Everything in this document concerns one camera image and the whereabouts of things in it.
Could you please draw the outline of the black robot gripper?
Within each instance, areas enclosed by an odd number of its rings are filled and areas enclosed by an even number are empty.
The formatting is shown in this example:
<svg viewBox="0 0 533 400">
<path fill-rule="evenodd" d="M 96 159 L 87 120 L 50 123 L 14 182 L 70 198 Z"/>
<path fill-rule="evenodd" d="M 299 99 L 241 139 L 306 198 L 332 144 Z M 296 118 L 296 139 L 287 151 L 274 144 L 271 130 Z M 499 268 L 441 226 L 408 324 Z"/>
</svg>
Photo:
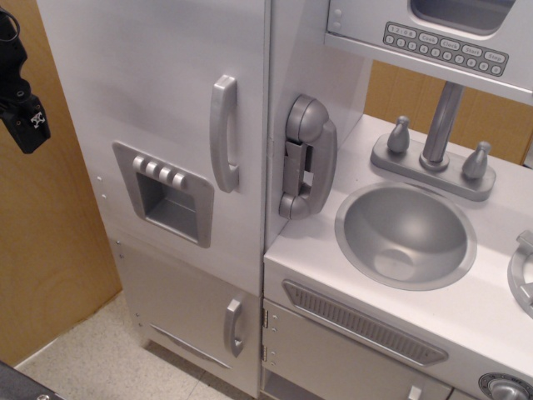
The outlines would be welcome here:
<svg viewBox="0 0 533 400">
<path fill-rule="evenodd" d="M 1 8 L 1 120 L 24 154 L 31 154 L 50 137 L 45 109 L 21 76 L 27 52 L 18 20 Z"/>
</svg>

